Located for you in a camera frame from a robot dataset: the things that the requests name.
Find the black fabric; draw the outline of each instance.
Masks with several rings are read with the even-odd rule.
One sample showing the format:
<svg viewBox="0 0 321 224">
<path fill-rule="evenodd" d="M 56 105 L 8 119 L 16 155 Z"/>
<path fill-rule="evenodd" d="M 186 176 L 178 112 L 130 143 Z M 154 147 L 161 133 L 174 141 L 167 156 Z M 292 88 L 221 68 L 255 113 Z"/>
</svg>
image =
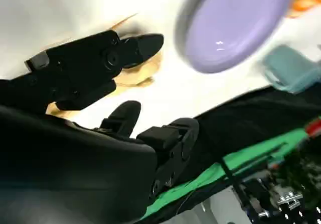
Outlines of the black fabric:
<svg viewBox="0 0 321 224">
<path fill-rule="evenodd" d="M 247 93 L 196 117 L 200 133 L 175 186 L 194 180 L 221 157 L 304 126 L 321 114 L 321 84 L 292 95 L 274 88 Z M 218 180 L 164 206 L 139 224 L 160 223 L 223 190 Z"/>
</svg>

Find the green strip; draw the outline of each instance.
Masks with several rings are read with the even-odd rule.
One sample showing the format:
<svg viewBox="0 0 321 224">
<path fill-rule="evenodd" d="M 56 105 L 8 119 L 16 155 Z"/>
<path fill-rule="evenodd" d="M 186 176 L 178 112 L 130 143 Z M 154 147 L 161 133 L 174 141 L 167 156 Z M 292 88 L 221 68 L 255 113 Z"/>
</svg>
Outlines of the green strip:
<svg viewBox="0 0 321 224">
<path fill-rule="evenodd" d="M 304 129 L 296 129 L 276 138 L 261 142 L 255 146 L 251 146 L 238 152 L 229 154 L 224 157 L 224 160 L 230 169 L 235 169 L 242 163 L 255 158 L 267 151 L 270 151 L 271 149 L 280 146 L 282 143 L 286 143 L 283 147 L 280 148 L 278 152 L 272 154 L 274 158 L 281 158 L 286 153 L 291 151 L 298 142 L 306 137 L 307 134 Z M 225 173 L 221 166 L 218 163 L 214 163 L 211 167 L 200 174 L 199 177 L 197 177 L 195 180 L 184 183 L 159 195 L 153 205 L 150 205 L 147 208 L 146 214 L 142 219 L 157 212 L 162 207 L 181 198 L 189 192 L 213 183 L 224 174 Z"/>
</svg>

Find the blue cup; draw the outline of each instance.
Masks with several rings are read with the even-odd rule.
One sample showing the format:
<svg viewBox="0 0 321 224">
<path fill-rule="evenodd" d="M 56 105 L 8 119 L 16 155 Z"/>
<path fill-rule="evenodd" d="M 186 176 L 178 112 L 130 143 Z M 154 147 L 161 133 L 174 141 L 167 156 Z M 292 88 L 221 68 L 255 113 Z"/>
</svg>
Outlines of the blue cup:
<svg viewBox="0 0 321 224">
<path fill-rule="evenodd" d="M 264 59 L 264 74 L 277 89 L 299 93 L 321 79 L 320 64 L 286 45 L 274 48 Z"/>
</svg>

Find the lavender plate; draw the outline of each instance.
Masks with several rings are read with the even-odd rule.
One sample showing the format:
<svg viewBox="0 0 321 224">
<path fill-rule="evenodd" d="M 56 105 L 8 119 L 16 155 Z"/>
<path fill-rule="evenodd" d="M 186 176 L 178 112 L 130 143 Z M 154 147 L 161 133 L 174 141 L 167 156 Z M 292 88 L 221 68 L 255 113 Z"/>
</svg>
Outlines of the lavender plate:
<svg viewBox="0 0 321 224">
<path fill-rule="evenodd" d="M 231 68 L 262 45 L 292 0 L 204 0 L 187 32 L 185 54 L 200 72 Z"/>
</svg>

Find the red object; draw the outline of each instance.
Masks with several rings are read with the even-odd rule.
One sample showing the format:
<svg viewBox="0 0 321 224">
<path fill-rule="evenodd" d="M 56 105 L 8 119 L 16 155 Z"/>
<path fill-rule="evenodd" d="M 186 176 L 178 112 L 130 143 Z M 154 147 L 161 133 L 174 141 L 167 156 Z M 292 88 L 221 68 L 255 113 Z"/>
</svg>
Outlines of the red object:
<svg viewBox="0 0 321 224">
<path fill-rule="evenodd" d="M 305 127 L 305 131 L 310 137 L 321 135 L 321 120 L 317 119 L 309 123 Z"/>
</svg>

